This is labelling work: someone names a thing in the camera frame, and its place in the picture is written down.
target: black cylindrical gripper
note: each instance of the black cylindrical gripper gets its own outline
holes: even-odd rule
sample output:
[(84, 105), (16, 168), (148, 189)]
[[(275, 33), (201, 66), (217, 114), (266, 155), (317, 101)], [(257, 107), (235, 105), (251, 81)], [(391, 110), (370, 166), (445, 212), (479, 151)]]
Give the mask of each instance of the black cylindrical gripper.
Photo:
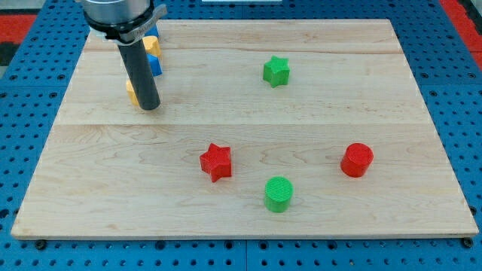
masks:
[(157, 108), (160, 105), (159, 93), (157, 93), (156, 83), (142, 40), (128, 46), (119, 45), (119, 51), (130, 82), (134, 87), (139, 106), (144, 110)]

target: blue perforated panel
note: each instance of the blue perforated panel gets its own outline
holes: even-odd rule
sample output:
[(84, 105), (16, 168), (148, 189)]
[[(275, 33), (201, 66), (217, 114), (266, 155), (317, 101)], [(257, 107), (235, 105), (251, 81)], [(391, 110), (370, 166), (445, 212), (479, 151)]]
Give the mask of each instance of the blue perforated panel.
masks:
[[(273, 6), (165, 2), (169, 19), (389, 18), (480, 225), (482, 74), (437, 1), (285, 0)], [(48, 242), (46, 246), (12, 239), (15, 214), (87, 30), (74, 0), (47, 0), (0, 80), (0, 269), (482, 269), (480, 235), (463, 240)]]

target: wood grain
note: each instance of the wood grain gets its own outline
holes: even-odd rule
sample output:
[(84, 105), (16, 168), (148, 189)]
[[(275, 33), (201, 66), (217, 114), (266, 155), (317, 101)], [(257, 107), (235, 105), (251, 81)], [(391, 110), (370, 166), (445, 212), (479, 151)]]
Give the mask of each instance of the wood grain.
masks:
[[(90, 39), (15, 221), (18, 239), (379, 239), (477, 225), (388, 20), (163, 21), (163, 104), (130, 105), (110, 43)], [(261, 69), (290, 59), (288, 86)], [(233, 177), (200, 170), (209, 143)], [(347, 145), (375, 153), (340, 171)], [(287, 212), (263, 205), (290, 178)]]

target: red star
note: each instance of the red star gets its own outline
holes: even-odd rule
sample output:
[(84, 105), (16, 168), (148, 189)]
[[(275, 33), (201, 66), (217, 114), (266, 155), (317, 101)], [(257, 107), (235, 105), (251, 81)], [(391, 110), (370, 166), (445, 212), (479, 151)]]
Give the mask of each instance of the red star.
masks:
[(231, 148), (211, 143), (208, 151), (199, 158), (201, 169), (211, 175), (212, 182), (222, 177), (231, 177)]

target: yellow block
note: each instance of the yellow block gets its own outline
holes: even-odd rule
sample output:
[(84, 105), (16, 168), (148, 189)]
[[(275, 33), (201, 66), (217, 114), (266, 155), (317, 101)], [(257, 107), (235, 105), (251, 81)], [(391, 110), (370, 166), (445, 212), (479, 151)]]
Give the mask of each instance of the yellow block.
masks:
[(127, 88), (127, 94), (129, 95), (129, 98), (130, 98), (130, 102), (133, 105), (139, 106), (139, 102), (137, 101), (136, 93), (134, 92), (133, 84), (130, 83), (129, 79), (127, 79), (126, 88)]
[(160, 50), (159, 40), (156, 36), (147, 36), (142, 38), (144, 42), (145, 51), (153, 56), (157, 56), (158, 59), (163, 57), (163, 52)]

